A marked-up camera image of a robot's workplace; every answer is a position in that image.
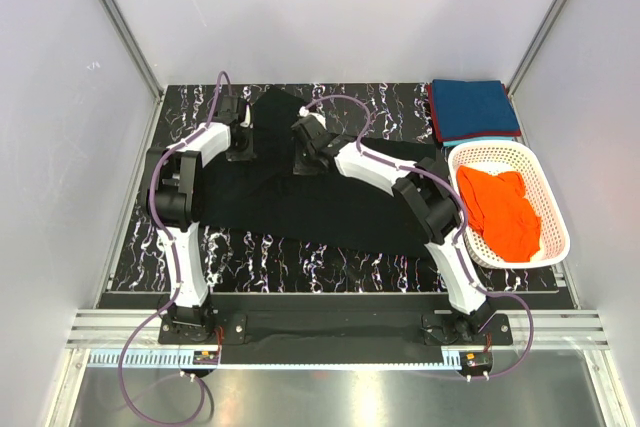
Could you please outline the black t shirt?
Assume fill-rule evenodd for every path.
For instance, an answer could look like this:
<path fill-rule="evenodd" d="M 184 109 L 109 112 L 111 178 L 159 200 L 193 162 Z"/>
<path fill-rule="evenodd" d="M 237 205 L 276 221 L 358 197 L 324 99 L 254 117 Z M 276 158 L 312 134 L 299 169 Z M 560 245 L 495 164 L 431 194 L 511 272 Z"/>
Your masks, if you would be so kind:
<path fill-rule="evenodd" d="M 219 155 L 202 170 L 201 223 L 366 253 L 424 258 L 428 251 L 389 194 L 337 172 L 294 173 L 291 127 L 305 105 L 277 87 L 253 102 L 255 159 Z"/>

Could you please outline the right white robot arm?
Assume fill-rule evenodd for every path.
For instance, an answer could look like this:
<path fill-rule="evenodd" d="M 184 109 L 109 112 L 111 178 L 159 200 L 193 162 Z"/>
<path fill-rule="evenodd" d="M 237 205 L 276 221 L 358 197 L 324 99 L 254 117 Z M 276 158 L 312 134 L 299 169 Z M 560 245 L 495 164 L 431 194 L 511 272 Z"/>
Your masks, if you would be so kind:
<path fill-rule="evenodd" d="M 300 118 L 291 130 L 296 173 L 335 171 L 393 197 L 406 216 L 434 260 L 452 308 L 451 314 L 426 323 L 429 340 L 439 345 L 488 344 L 496 309 L 464 245 L 464 207 L 448 181 L 428 170 L 430 160 L 401 160 L 364 146 L 358 138 L 332 134 L 314 113 Z"/>

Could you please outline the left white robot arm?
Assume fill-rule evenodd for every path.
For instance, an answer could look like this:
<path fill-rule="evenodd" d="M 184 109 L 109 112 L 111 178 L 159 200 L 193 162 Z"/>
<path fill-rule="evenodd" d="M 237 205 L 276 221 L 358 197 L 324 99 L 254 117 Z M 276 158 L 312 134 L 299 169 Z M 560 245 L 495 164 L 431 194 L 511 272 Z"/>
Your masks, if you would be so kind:
<path fill-rule="evenodd" d="M 205 122 L 167 147 L 145 157 L 140 203 L 163 248 L 170 294 L 158 308 L 159 342 L 165 345 L 215 342 L 222 327 L 203 273 L 199 228 L 204 212 L 204 168 L 214 159 L 250 161 L 253 109 L 235 95 L 215 95 Z"/>

